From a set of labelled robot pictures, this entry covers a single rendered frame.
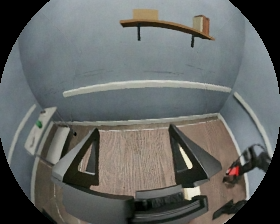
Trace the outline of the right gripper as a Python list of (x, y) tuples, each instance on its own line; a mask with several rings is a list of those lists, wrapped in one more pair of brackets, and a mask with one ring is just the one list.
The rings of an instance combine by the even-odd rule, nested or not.
[[(234, 165), (234, 163), (235, 163), (235, 161), (232, 163), (232, 165), (231, 165), (229, 168), (231, 168), (231, 167)], [(245, 164), (246, 164), (246, 163), (245, 163)], [(242, 175), (246, 173), (246, 172), (245, 172), (245, 169), (244, 169), (245, 164), (242, 165), (242, 163), (240, 163), (240, 162), (237, 161), (237, 164), (235, 164), (235, 166), (234, 166), (234, 167), (236, 167), (236, 168), (235, 168), (235, 169), (232, 169), (231, 172), (230, 172), (230, 174), (229, 174), (229, 175), (234, 174), (234, 175), (233, 175), (233, 181), (229, 181), (229, 182), (227, 182), (227, 183), (238, 184), (238, 181), (237, 181), (237, 180), (241, 180)], [(233, 168), (234, 168), (234, 167), (233, 167)], [(229, 169), (229, 168), (228, 168), (228, 169)], [(230, 169), (229, 169), (229, 170), (230, 170)], [(228, 170), (228, 173), (229, 173), (229, 170)]]

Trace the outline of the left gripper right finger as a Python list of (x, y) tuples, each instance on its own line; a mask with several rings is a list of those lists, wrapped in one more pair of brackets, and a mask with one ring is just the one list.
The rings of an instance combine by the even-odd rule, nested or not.
[[(205, 180), (222, 170), (220, 161), (190, 140), (173, 123), (170, 124), (168, 132), (176, 184)], [(190, 160), (192, 164), (191, 169), (188, 168), (179, 145)]]

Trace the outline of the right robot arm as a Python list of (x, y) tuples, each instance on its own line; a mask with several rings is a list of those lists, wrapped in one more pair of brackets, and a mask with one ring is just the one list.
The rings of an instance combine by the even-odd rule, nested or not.
[[(268, 170), (268, 167), (271, 163), (271, 159), (266, 156), (267, 154), (265, 152), (261, 152), (257, 157), (254, 150), (254, 147), (251, 147), (245, 153), (243, 154), (244, 160), (247, 162), (245, 164), (245, 172), (249, 172), (253, 170), (255, 167), (257, 167), (259, 170), (261, 169), (265, 173)], [(252, 160), (252, 161), (251, 161)], [(260, 165), (260, 166), (259, 166)], [(218, 209), (213, 213), (212, 220), (217, 219), (223, 214), (236, 214), (246, 203), (248, 200), (239, 200), (237, 203), (233, 205), (233, 199), (230, 200), (227, 204), (225, 204), (223, 207)], [(231, 205), (231, 206), (228, 206)], [(234, 212), (234, 213), (233, 213)]]

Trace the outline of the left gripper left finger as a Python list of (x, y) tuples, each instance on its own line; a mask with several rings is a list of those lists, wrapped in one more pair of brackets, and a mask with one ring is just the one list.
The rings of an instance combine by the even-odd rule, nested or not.
[[(86, 170), (78, 171), (78, 166), (91, 145)], [(99, 147), (100, 132), (97, 127), (94, 127), (79, 144), (52, 167), (51, 175), (72, 184), (99, 186)]]

